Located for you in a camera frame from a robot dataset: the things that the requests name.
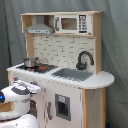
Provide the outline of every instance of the white cabinet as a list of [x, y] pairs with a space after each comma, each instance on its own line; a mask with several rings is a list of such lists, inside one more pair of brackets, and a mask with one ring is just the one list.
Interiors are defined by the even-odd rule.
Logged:
[[59, 82], [45, 82], [47, 128], [83, 128], [82, 90]]

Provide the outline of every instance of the countertop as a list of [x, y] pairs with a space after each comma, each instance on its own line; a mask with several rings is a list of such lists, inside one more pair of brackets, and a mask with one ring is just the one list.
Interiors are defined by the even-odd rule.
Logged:
[[58, 82], [66, 83], [66, 84], [71, 84], [72, 86], [84, 88], [84, 89], [104, 88], [114, 83], [114, 76], [104, 71], [101, 71], [97, 75], [92, 75], [85, 81], [73, 81], [73, 80], [68, 80], [68, 79], [52, 76], [52, 73], [62, 69], [62, 67], [55, 68], [45, 74], [39, 74], [39, 73], [30, 72], [30, 71], [21, 70], [21, 69], [16, 68], [21, 65], [23, 65], [23, 63], [13, 66], [11, 68], [8, 68], [7, 71], [15, 71], [19, 73], [34, 75], [34, 76], [41, 77], [41, 78], [48, 79], [48, 80], [54, 80], [54, 81], [58, 81]]

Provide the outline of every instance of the toy stove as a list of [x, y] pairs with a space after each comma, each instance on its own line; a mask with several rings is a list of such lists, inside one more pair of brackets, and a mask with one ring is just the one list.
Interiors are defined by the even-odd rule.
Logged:
[[51, 71], [52, 69], [57, 68], [57, 66], [39, 63], [38, 66], [32, 67], [32, 68], [28, 68], [25, 65], [21, 65], [17, 68], [22, 69], [22, 70], [28, 70], [31, 72], [46, 73], [48, 71]]

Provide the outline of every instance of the microwave window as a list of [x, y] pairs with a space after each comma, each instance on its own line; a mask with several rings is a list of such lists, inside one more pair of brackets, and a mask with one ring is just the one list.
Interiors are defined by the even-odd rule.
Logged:
[[77, 30], [77, 19], [76, 18], [62, 18], [61, 26], [64, 30]]

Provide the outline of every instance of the gray wall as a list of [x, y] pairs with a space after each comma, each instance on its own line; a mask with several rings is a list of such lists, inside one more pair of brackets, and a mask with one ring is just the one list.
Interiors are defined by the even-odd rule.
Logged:
[[[11, 62], [16, 65], [26, 57], [25, 37], [21, 33], [20, 13], [103, 10], [103, 70], [115, 76], [107, 88], [107, 120], [113, 128], [128, 128], [128, 1], [127, 0], [4, 0]], [[0, 2], [0, 82], [7, 83], [8, 44], [4, 12]]]

